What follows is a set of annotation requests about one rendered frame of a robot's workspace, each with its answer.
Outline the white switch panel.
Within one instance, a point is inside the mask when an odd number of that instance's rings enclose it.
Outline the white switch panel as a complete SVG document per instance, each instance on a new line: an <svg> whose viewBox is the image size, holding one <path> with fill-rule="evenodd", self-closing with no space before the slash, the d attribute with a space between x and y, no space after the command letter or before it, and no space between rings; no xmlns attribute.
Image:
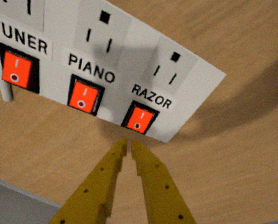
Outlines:
<svg viewBox="0 0 278 224"><path fill-rule="evenodd" d="M6 102L12 84L168 143L226 75L106 0L0 0Z"/></svg>

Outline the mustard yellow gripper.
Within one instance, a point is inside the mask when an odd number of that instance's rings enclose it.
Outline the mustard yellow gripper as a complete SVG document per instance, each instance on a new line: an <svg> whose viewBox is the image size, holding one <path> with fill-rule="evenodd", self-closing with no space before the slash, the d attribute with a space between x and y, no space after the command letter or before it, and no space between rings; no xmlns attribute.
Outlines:
<svg viewBox="0 0 278 224"><path fill-rule="evenodd" d="M106 224L127 147L127 138L118 140L48 224ZM141 176L148 224L197 224L166 165L137 140L131 141L131 154Z"/></svg>

